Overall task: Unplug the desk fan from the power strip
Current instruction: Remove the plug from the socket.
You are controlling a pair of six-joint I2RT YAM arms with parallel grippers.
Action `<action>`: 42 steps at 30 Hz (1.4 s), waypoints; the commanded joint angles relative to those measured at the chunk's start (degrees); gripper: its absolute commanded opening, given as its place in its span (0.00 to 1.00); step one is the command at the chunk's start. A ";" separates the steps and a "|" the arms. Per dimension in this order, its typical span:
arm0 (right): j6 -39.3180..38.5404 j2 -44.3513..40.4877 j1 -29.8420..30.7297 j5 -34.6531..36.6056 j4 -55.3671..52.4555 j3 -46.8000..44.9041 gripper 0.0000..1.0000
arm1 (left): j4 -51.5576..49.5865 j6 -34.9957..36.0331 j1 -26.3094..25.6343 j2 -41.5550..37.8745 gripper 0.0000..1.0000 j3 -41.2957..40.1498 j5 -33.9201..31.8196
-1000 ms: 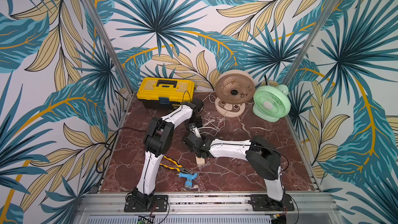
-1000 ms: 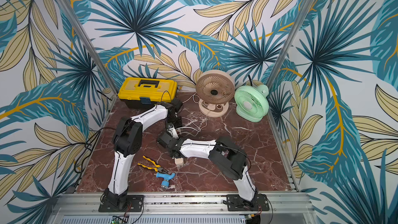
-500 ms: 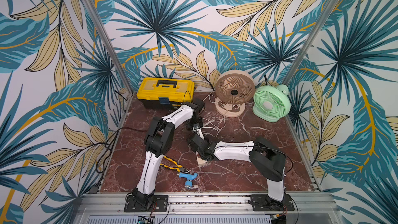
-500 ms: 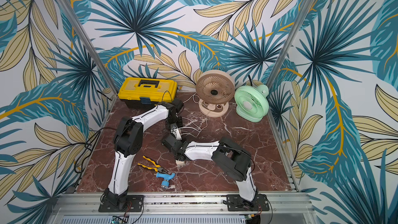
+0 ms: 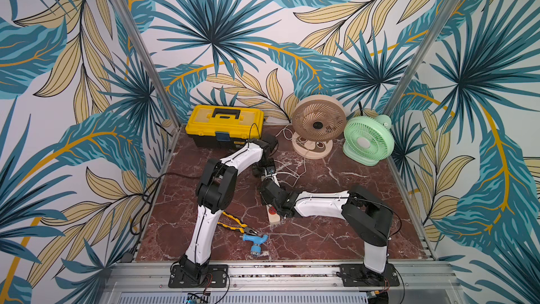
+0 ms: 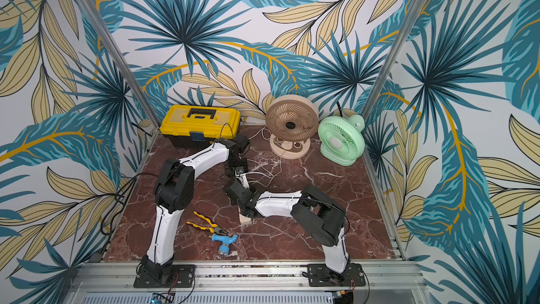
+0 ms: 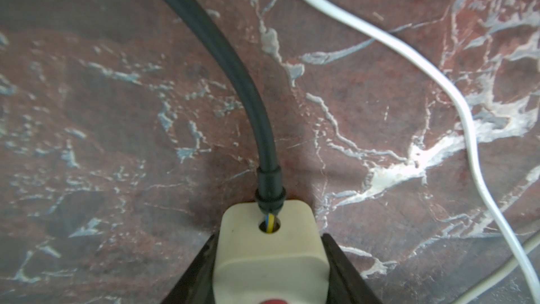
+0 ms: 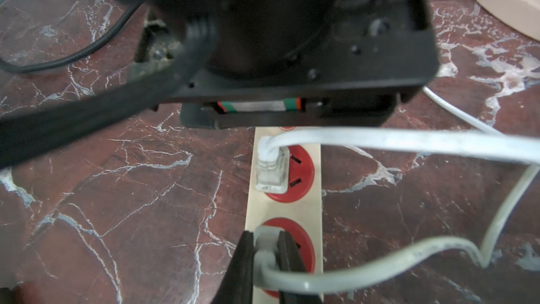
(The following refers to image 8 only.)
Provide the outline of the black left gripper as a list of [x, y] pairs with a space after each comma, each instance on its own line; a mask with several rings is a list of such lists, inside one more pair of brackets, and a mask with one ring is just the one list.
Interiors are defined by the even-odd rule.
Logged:
[[150, 6], [145, 59], [215, 14], [209, 63], [171, 95], [187, 128], [382, 125], [439, 62], [427, 0], [127, 0]]

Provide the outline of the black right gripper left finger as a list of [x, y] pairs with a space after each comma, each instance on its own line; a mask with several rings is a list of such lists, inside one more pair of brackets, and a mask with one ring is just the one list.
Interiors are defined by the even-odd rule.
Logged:
[[211, 304], [253, 302], [254, 234], [244, 231]]

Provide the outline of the beige power strip red sockets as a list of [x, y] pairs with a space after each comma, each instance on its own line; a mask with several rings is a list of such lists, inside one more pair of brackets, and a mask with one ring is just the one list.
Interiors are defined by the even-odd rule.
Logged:
[[290, 173], [285, 194], [265, 194], [257, 190], [256, 159], [253, 151], [245, 229], [261, 225], [290, 232], [299, 248], [306, 270], [323, 272], [321, 146], [290, 148]]

